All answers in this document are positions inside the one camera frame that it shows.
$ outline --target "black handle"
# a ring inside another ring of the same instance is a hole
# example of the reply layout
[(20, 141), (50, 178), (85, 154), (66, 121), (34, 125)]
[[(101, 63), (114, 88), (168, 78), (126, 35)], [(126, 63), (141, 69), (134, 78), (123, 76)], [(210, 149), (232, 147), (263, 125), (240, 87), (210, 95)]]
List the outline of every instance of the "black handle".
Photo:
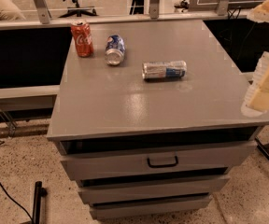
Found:
[(175, 163), (164, 164), (164, 165), (153, 165), (151, 164), (150, 158), (147, 158), (147, 164), (150, 168), (171, 168), (178, 165), (178, 157), (174, 156), (174, 158), (175, 158)]

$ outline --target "speckled floor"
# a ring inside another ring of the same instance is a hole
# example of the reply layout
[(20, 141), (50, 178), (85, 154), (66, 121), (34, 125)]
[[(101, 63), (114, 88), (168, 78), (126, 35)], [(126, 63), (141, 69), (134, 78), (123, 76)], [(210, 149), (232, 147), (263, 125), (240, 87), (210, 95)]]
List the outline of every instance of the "speckled floor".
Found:
[[(14, 137), (0, 124), (0, 181), (7, 192), (29, 212), (33, 208), (34, 184), (42, 181), (48, 195), (42, 200), (42, 223), (269, 223), (269, 162), (255, 149), (229, 173), (226, 186), (212, 195), (205, 209), (142, 217), (92, 220), (89, 207), (78, 197), (78, 187), (67, 177), (55, 145), (46, 139), (48, 119), (19, 122)], [(259, 137), (269, 143), (269, 126)], [(0, 224), (23, 223), (28, 216), (0, 188)]]

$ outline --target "soda can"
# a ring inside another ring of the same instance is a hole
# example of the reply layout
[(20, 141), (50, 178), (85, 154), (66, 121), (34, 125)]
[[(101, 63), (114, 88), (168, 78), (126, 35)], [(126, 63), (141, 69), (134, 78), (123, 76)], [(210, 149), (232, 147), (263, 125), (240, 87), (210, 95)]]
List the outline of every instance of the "soda can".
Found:
[(187, 65), (184, 61), (143, 63), (143, 79), (184, 77)]
[(71, 33), (75, 40), (78, 56), (91, 56), (94, 49), (90, 25), (86, 21), (74, 21), (71, 24)]
[(118, 65), (123, 62), (125, 54), (124, 41), (119, 35), (111, 35), (106, 44), (106, 63)]

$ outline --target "table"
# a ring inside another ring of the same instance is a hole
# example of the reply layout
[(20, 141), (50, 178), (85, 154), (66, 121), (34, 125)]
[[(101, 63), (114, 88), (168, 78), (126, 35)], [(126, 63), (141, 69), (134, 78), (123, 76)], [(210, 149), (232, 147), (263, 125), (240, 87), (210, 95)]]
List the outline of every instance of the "table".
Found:
[[(126, 44), (105, 63), (106, 39)], [(93, 24), (95, 53), (68, 53), (48, 139), (96, 219), (206, 207), (254, 150), (269, 112), (245, 117), (248, 81), (202, 21)], [(142, 63), (183, 60), (176, 80), (145, 81)]]

